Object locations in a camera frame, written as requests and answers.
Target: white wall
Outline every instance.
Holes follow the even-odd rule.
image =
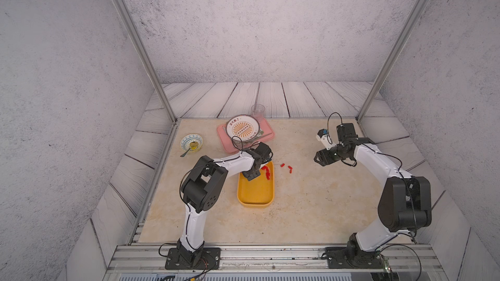
[[[372,81],[415,0],[126,0],[162,83]]]
[[[500,0],[431,0],[381,93],[500,262]]]
[[[111,0],[0,2],[0,279],[52,280],[153,89]]]

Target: bowl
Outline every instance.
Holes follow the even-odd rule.
[[[194,141],[198,142],[198,145],[196,148],[190,150],[191,147],[189,146],[189,144]],[[183,149],[184,152],[190,150],[189,153],[198,151],[199,149],[202,148],[202,145],[203,145],[203,138],[198,134],[189,134],[184,138],[182,138],[182,140],[180,141],[180,148]]]

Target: metal spoon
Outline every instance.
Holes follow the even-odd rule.
[[[185,157],[185,156],[186,156],[186,154],[187,154],[189,151],[196,149],[196,147],[197,147],[197,146],[198,146],[198,142],[196,142],[196,141],[190,142],[190,143],[189,143],[189,149],[188,149],[186,152],[184,152],[184,154],[182,154],[180,157],[182,157],[182,158],[183,158],[183,157]]]

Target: beige tabletop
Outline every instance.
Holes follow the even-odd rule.
[[[207,155],[229,155],[216,128],[222,119],[184,119],[159,181],[139,242],[177,241],[184,223],[184,204],[179,198],[183,175]],[[314,162],[323,145],[316,140],[326,119],[269,119],[276,136],[267,142],[273,153],[276,193],[265,209],[243,207],[237,200],[238,176],[228,176],[219,200],[208,212],[204,239],[220,243],[345,243],[377,216],[382,188],[362,165],[349,167],[337,162],[325,167]],[[356,133],[361,130],[354,119]],[[330,129],[340,124],[330,120]],[[200,134],[203,146],[196,153],[179,157],[180,140]],[[292,174],[286,167],[293,167]]]

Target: robotic arm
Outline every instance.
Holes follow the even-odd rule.
[[[363,231],[352,234],[345,249],[327,248],[328,256],[333,257],[328,264],[336,267],[335,264],[346,259],[350,265],[354,262],[360,267],[370,263],[374,267],[373,264],[380,262],[374,256],[378,247],[399,234],[409,234],[410,230],[430,225],[430,183],[424,177],[414,177],[400,169],[369,138],[358,137],[352,123],[338,125],[336,129],[339,139],[336,145],[331,143],[327,130],[318,132],[316,138],[326,148],[316,153],[315,162],[322,166],[346,159],[354,161],[354,164],[344,162],[351,166],[360,162],[378,179],[384,190],[378,203],[378,218]]]
[[[259,143],[257,148],[246,148],[237,154],[211,159],[202,156],[180,187],[184,193],[185,220],[183,234],[177,247],[168,253],[166,269],[194,269],[200,264],[202,252],[220,253],[220,249],[203,248],[203,229],[207,211],[217,202],[227,176],[243,173],[248,181],[260,176],[260,168],[271,160],[268,145]],[[210,255],[213,269],[218,267],[218,257]]]

